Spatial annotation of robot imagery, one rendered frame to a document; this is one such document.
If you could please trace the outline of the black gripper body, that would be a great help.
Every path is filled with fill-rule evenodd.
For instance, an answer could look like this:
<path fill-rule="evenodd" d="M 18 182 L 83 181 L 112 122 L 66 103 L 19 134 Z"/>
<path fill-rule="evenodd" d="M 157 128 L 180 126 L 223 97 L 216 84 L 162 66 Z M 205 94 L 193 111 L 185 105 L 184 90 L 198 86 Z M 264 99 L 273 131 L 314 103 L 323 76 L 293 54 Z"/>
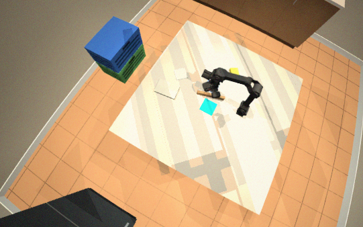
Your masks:
<path fill-rule="evenodd" d="M 211 80 L 211 84 L 212 84 L 212 87 L 213 87 L 213 92 L 211 93 L 212 98 L 218 98 L 218 97 L 220 97 L 220 96 L 221 96 L 221 95 L 220 95 L 220 92 L 219 92 L 219 91 L 217 91 L 217 90 L 218 90 L 218 87 L 219 87 L 219 85 L 220 85 L 220 84 L 218 84 L 218 85 L 214 85 L 214 84 L 212 83 L 212 80 Z"/>

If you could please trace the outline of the orange flat bar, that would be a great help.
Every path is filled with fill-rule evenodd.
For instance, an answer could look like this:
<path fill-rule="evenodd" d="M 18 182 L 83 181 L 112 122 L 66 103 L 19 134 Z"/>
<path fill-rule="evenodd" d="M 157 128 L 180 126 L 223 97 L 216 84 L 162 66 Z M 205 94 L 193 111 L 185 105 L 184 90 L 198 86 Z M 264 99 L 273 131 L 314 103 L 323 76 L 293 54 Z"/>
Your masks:
<path fill-rule="evenodd" d="M 206 97 L 212 97 L 211 93 L 204 92 L 204 91 L 200 91 L 200 90 L 197 91 L 197 95 L 203 95 L 203 96 L 206 96 Z M 224 100 L 225 99 L 225 96 L 222 96 L 221 95 L 220 97 L 215 98 L 215 99 Z"/>

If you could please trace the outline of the yellow rectangular block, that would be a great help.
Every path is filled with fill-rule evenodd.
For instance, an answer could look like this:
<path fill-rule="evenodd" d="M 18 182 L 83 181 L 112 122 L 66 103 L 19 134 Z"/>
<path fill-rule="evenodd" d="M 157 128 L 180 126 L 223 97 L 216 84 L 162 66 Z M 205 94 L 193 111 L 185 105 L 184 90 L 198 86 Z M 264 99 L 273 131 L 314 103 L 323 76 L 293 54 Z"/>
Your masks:
<path fill-rule="evenodd" d="M 235 74 L 240 75 L 240 74 L 239 74 L 239 70 L 238 70 L 238 68 L 230 68 L 230 69 L 229 69 L 229 72 L 230 72 L 230 73 L 235 73 Z"/>

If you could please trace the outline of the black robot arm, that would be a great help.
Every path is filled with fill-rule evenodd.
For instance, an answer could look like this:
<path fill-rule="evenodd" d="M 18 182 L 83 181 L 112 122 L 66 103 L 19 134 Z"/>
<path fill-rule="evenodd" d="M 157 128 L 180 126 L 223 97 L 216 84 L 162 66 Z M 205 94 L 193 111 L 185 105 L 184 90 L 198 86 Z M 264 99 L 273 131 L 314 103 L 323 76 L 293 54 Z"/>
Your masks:
<path fill-rule="evenodd" d="M 243 117 L 246 116 L 249 111 L 249 105 L 251 102 L 261 95 L 262 88 L 261 84 L 252 79 L 251 77 L 244 77 L 235 73 L 230 73 L 227 71 L 227 69 L 218 67 L 216 69 L 213 69 L 212 72 L 204 70 L 202 76 L 204 79 L 207 79 L 209 81 L 206 81 L 202 83 L 204 91 L 208 92 L 210 89 L 213 89 L 211 81 L 214 85 L 218 85 L 219 83 L 223 83 L 223 81 L 232 81 L 234 83 L 239 83 L 245 85 L 246 89 L 248 90 L 248 93 L 250 94 L 247 98 L 247 100 L 242 100 L 240 103 L 240 106 L 236 112 L 239 116 Z M 253 88 L 251 86 L 251 83 L 254 84 Z"/>

